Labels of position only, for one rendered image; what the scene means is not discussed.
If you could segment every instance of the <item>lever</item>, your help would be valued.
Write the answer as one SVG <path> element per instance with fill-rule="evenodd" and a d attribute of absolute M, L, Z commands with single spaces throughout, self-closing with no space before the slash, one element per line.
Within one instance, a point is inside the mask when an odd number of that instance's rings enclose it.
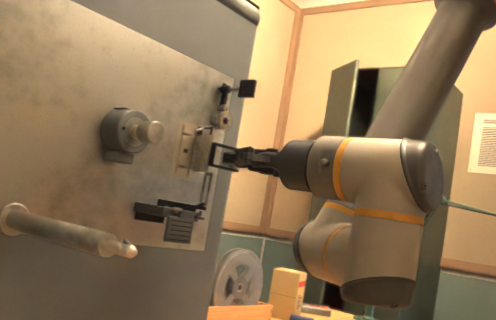
<path fill-rule="evenodd" d="M 32 214 L 20 203 L 10 203 L 1 210 L 0 229 L 8 236 L 29 234 L 103 258 L 116 254 L 132 259 L 138 255 L 138 249 L 127 240 L 119 242 L 108 232 Z"/>

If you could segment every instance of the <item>green wire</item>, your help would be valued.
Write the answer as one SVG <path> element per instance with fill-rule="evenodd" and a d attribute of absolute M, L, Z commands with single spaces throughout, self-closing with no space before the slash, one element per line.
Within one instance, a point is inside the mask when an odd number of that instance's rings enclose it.
<path fill-rule="evenodd" d="M 489 215 L 492 217 L 496 217 L 496 213 L 481 210 L 481 209 L 474 208 L 474 207 L 470 207 L 470 206 L 467 206 L 467 205 L 464 205 L 461 203 L 453 202 L 453 201 L 450 201 L 449 199 L 447 199 L 445 196 L 442 196 L 442 201 L 440 203 L 443 204 L 444 206 L 449 206 L 449 207 L 453 207 L 453 208 L 458 208 L 458 209 L 462 209 L 462 210 L 477 212 L 477 213 L 486 214 L 486 215 Z M 424 224 L 428 223 L 428 221 L 431 219 L 433 214 L 434 214 L 434 212 L 431 213 L 430 215 L 428 215 Z"/>

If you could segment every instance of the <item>metal pipe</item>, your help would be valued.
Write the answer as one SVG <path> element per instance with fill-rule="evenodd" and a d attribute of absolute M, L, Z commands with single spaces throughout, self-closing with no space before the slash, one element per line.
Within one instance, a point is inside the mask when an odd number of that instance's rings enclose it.
<path fill-rule="evenodd" d="M 38 216 L 19 203 L 9 204 L 1 210 L 0 228 L 6 235 L 29 234 L 104 258 L 116 254 L 132 259 L 138 254 L 134 245 L 119 242 L 111 233 Z"/>
<path fill-rule="evenodd" d="M 367 137 L 424 140 L 481 33 L 493 0 L 436 0 L 437 13 Z"/>

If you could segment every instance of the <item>wooden crate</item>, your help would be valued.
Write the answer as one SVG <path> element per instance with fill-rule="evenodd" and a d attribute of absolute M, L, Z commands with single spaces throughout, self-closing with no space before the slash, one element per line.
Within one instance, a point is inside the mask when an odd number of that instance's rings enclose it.
<path fill-rule="evenodd" d="M 207 320 L 270 320 L 272 310 L 272 305 L 263 302 L 254 306 L 211 306 Z"/>

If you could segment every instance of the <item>round knob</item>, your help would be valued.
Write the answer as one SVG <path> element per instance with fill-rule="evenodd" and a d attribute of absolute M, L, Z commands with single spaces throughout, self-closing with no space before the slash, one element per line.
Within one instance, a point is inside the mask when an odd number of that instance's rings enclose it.
<path fill-rule="evenodd" d="M 144 143 L 158 143 L 163 135 L 164 128 L 159 121 L 143 121 L 131 127 L 131 137 Z"/>

